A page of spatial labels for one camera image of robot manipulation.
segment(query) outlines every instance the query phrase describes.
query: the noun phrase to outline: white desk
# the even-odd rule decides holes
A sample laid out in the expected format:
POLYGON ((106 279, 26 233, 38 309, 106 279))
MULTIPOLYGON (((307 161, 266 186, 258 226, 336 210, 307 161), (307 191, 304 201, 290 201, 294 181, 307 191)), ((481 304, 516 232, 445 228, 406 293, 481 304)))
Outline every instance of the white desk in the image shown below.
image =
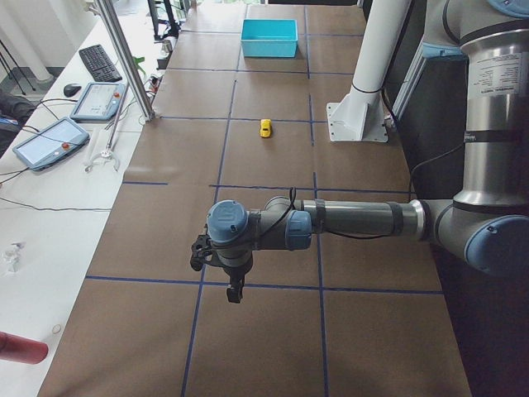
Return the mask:
MULTIPOLYGON (((152 42, 150 21, 144 17, 123 17, 123 31, 131 52, 145 56, 142 68, 156 72, 158 48, 152 42)), ((94 27, 82 47, 102 44, 111 60, 117 60, 101 21, 94 27)), ((122 76, 125 76, 118 65, 122 76)), ((69 83, 83 86, 92 81, 81 59, 76 54, 68 63, 45 98, 63 98, 63 87, 69 83)), ((79 98, 82 90, 73 99, 79 98)), ((131 90, 127 102, 133 99, 131 90)), ((58 117, 68 116, 72 103, 46 103, 58 117)), ((27 125, 44 128, 55 117, 40 106, 27 125)), ((38 174, 27 171, 6 182, 0 188, 0 197, 37 207, 52 208, 111 208, 122 183, 136 143, 140 137, 143 117, 136 103, 132 104, 118 125, 114 153, 121 161, 118 172, 113 162, 99 163, 92 172, 84 171, 84 162, 93 153, 102 151, 109 131, 101 130, 98 139, 71 158, 38 174)), ((83 124, 91 135, 95 128, 105 124, 83 124)), ((20 132, 11 148, 31 134, 20 132)), ((22 170, 25 166, 15 157, 11 148, 0 159, 0 174, 22 170)), ((0 202, 0 254, 14 242, 25 242, 17 273, 4 273, 0 258, 0 331, 46 342, 48 357, 40 364, 27 365, 0 361, 0 395, 26 397, 36 395, 55 354, 57 345, 68 321, 70 311, 92 260, 108 212, 51 212, 36 211, 0 202)))

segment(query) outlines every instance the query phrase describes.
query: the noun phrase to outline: red can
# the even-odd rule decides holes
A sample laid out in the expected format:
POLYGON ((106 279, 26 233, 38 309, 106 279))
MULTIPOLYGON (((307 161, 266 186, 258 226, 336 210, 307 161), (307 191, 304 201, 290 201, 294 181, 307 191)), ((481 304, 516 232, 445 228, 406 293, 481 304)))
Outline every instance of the red can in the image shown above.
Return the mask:
POLYGON ((48 355, 48 345, 0 332, 0 359, 37 364, 48 355))

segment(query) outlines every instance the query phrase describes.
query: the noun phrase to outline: blue joint cap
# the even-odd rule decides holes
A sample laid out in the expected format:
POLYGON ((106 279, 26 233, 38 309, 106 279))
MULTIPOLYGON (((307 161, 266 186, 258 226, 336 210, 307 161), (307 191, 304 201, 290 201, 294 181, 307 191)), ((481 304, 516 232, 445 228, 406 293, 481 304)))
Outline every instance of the blue joint cap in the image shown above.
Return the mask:
POLYGON ((466 55, 459 47, 422 43, 422 57, 428 60, 464 60, 466 55))
POLYGON ((287 218, 287 227, 284 230, 284 240, 287 249, 306 250, 311 246, 312 222, 307 211, 290 212, 287 218))
POLYGON ((465 259, 490 275, 512 276, 529 270, 529 217, 507 215, 482 226, 468 240, 465 259))
POLYGON ((488 4, 510 17, 529 18, 529 2, 527 0, 488 0, 488 4))
POLYGON ((248 213, 241 203, 224 200, 207 213, 207 234, 216 244, 234 241, 246 230, 248 213))

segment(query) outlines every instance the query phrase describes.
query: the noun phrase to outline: tablet device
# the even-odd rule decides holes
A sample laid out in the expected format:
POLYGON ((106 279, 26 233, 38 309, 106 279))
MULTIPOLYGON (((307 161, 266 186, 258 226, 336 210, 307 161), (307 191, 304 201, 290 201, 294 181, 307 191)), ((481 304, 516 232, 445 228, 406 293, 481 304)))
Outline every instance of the tablet device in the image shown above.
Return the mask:
POLYGON ((15 146, 13 151, 32 171, 42 171, 79 150, 88 133, 68 117, 15 146))
POLYGON ((116 114, 124 91, 120 83, 88 83, 69 116, 76 122, 106 122, 116 114))

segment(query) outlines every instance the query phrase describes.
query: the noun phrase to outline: black keyboard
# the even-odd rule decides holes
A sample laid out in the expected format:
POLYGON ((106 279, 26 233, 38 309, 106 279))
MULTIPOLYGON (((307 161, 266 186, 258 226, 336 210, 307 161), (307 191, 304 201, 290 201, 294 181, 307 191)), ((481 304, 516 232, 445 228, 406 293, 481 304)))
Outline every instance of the black keyboard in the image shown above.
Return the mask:
POLYGON ((95 81, 114 82, 122 79, 100 44, 79 50, 79 55, 95 81))

